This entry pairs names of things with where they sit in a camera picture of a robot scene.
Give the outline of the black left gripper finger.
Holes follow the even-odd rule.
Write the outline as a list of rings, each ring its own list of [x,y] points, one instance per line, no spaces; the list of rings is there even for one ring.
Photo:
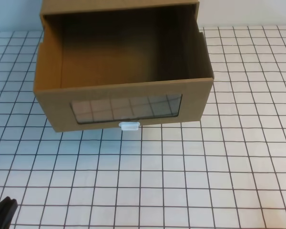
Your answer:
[[[9,229],[18,203],[16,199],[5,197],[0,202],[0,229]]]

